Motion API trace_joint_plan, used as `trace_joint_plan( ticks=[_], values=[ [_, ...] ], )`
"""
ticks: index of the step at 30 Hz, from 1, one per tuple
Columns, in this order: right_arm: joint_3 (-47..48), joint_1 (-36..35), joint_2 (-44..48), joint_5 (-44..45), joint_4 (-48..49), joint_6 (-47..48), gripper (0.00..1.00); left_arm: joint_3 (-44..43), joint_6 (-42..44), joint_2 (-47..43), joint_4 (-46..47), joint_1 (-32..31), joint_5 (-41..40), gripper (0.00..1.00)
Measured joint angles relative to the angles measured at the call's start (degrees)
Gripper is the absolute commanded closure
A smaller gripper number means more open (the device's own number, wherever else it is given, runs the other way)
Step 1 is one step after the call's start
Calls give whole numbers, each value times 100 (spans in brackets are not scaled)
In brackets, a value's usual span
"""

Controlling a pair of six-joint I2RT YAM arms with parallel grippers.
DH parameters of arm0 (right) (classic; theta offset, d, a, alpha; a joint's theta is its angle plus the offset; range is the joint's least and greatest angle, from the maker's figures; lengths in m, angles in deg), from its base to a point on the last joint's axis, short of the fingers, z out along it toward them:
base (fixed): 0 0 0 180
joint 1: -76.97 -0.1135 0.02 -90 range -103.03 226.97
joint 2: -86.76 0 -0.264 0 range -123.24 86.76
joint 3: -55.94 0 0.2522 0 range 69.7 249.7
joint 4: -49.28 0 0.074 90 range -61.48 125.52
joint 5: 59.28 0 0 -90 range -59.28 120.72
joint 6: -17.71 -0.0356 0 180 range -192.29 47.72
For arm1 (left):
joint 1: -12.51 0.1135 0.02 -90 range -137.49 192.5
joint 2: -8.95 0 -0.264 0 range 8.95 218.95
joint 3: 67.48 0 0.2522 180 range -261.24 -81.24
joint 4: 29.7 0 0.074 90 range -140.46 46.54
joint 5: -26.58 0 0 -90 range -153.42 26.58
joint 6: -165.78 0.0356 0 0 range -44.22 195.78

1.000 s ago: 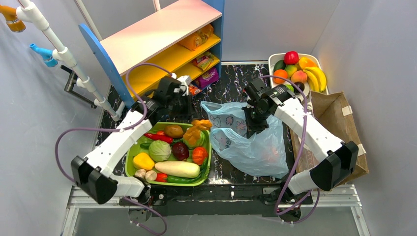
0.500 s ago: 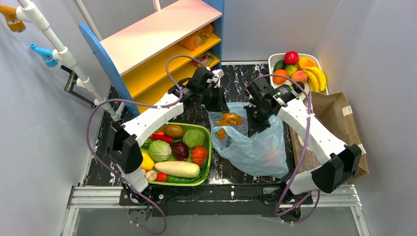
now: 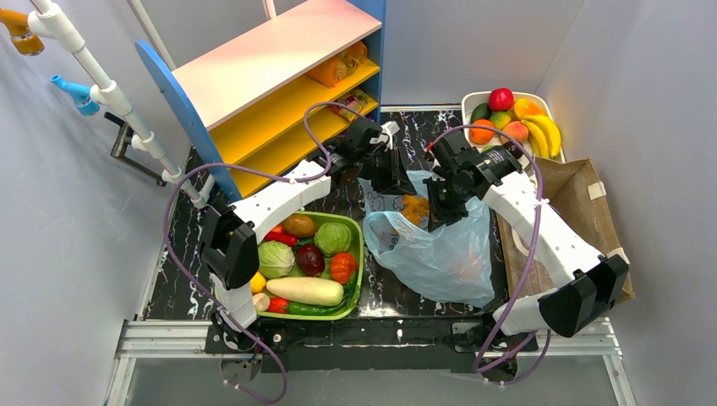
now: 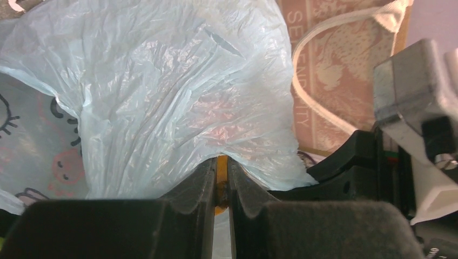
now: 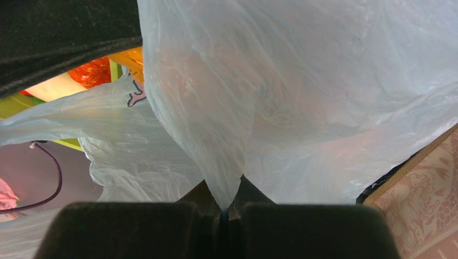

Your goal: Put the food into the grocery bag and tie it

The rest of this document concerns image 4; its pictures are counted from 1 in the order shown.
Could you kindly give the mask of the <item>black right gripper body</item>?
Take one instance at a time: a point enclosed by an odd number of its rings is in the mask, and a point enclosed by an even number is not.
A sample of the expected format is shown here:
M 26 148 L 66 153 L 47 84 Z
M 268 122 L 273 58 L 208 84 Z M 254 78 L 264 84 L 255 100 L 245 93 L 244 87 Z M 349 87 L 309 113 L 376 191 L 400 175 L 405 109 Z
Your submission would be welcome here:
M 426 258 L 457 258 L 457 169 L 444 173 L 404 149 L 387 151 L 380 131 L 356 131 L 319 160 L 298 151 L 318 184 L 274 191 L 283 201 L 384 201 L 409 221 Z

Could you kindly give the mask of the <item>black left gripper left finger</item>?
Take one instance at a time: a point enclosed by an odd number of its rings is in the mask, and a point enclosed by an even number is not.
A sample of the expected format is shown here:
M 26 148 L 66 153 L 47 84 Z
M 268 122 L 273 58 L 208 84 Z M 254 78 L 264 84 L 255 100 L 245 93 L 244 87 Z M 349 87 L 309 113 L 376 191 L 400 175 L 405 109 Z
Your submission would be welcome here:
M 1 258 L 211 258 L 216 159 L 158 199 L 32 204 Z

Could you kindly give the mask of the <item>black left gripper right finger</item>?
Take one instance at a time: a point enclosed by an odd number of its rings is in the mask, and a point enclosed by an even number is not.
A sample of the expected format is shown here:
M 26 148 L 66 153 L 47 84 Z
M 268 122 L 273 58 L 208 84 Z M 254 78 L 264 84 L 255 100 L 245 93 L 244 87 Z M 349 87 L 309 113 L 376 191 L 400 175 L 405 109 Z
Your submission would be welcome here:
M 280 201 L 227 162 L 233 258 L 423 258 L 406 219 L 374 201 Z

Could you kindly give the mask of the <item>light blue plastic bag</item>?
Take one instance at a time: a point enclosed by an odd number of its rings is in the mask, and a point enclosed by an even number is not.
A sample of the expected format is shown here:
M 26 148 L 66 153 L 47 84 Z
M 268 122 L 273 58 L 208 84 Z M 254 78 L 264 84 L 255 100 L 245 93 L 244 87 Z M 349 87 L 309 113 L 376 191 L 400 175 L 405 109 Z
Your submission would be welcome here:
M 275 1 L 45 1 L 1 20 L 1 90 L 14 83 L 74 117 L 76 164 L 54 158 L 31 106 L 9 99 L 1 208 L 18 193 L 157 198 L 228 155 L 270 190 L 316 184 L 297 156 L 287 26 Z

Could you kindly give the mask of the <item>brown ginger root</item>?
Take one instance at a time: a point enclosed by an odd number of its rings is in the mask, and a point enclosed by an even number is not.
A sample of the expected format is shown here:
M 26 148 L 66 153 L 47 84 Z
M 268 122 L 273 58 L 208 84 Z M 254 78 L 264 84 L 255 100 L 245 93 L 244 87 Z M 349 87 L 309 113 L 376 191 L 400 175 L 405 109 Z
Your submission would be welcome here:
M 227 194 L 227 164 L 228 156 L 221 155 L 217 157 L 217 184 L 216 184 L 216 202 L 215 215 L 222 214 L 229 205 Z

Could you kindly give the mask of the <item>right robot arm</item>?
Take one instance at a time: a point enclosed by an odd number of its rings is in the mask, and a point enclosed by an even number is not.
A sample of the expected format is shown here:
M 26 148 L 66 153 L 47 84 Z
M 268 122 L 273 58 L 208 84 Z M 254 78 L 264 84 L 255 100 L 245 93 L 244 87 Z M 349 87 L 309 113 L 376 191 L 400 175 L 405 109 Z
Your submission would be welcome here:
M 374 69 L 370 131 L 357 130 L 283 201 L 372 200 L 411 223 L 426 258 L 457 258 L 457 52 L 422 39 Z

